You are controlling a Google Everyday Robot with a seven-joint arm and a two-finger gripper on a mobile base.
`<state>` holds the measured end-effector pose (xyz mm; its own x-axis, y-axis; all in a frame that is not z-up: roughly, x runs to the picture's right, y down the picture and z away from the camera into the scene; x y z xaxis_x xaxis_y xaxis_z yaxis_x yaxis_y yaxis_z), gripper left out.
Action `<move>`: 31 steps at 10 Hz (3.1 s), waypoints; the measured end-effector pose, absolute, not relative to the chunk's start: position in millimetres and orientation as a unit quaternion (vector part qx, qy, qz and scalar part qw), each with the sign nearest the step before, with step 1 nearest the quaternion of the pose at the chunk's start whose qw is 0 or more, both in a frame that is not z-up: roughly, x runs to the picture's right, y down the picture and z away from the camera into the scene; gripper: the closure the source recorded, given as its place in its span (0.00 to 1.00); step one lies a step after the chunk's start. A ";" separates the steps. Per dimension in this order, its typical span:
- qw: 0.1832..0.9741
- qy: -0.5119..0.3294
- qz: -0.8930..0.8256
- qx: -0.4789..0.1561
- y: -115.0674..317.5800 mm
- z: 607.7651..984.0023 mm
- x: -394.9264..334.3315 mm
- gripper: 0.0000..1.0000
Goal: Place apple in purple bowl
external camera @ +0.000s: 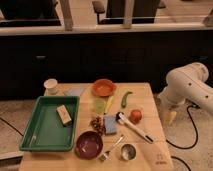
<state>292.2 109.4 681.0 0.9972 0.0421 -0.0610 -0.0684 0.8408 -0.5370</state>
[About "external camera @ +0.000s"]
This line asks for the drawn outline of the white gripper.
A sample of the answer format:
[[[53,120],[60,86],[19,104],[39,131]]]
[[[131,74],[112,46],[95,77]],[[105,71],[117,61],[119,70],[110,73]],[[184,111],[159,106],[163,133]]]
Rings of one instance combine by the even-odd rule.
[[[162,107],[162,113],[168,114],[167,116],[167,124],[171,125],[174,119],[176,118],[177,112],[172,111],[176,108],[175,104],[172,104],[170,101],[168,101],[166,98],[161,98],[161,107]]]

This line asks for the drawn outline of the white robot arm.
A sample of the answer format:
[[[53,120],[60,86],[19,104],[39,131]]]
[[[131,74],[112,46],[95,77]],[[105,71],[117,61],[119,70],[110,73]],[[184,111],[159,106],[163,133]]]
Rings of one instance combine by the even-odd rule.
[[[184,104],[186,99],[213,115],[213,88],[206,84],[208,77],[208,68],[200,62],[178,67],[167,73],[167,86],[158,95],[164,125],[173,121],[174,109]]]

